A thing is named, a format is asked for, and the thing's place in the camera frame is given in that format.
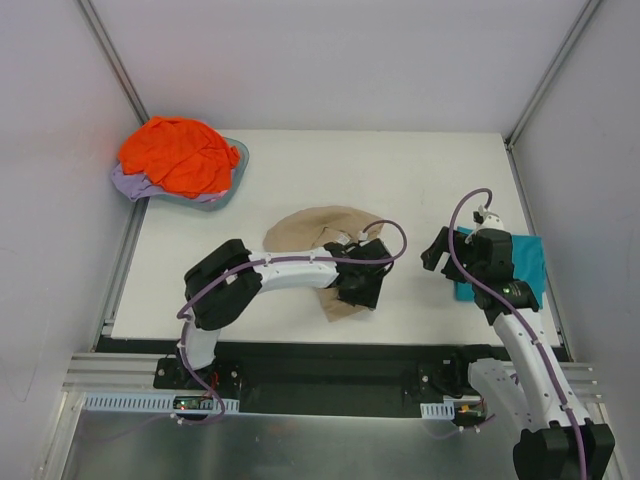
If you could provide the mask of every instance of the orange cloth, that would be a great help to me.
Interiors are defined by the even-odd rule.
[[[181,117],[153,117],[120,147],[126,175],[145,173],[155,185],[187,198],[231,188],[240,153],[213,128]]]

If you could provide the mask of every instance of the teal cloth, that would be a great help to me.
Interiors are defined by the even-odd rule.
[[[462,233],[471,233],[468,228],[458,227]],[[542,239],[529,235],[512,235],[514,277],[529,284],[542,308],[542,294],[545,289],[546,268]],[[454,283],[455,298],[461,302],[473,302],[473,290],[468,283]]]

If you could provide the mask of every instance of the tan fabric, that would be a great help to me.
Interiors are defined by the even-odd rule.
[[[357,241],[358,234],[380,217],[350,207],[315,207],[301,210],[276,223],[264,237],[267,252],[296,252],[321,247],[329,242]],[[375,238],[382,225],[367,232]],[[354,307],[338,300],[336,288],[318,289],[320,304],[330,322],[339,320],[366,307]]]

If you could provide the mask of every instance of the purple cloth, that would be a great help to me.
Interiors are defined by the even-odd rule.
[[[231,171],[231,177],[234,176],[235,169]],[[172,197],[185,198],[182,195],[169,193],[164,188],[154,185],[144,173],[135,173],[133,175],[125,175],[122,171],[122,165],[118,163],[111,171],[111,181],[116,188],[124,194],[129,200],[135,202],[139,198],[153,197],[154,195],[171,195]],[[209,203],[221,199],[227,192],[220,193],[203,193],[196,198],[189,199],[192,202]]]

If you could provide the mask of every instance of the white wall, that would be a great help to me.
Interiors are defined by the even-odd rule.
[[[95,0],[150,114],[507,134],[585,0]]]
[[[578,360],[640,471],[640,2],[609,0],[516,146]]]
[[[0,2],[0,477],[31,478],[87,348],[129,205],[108,171],[136,122],[74,2]]]

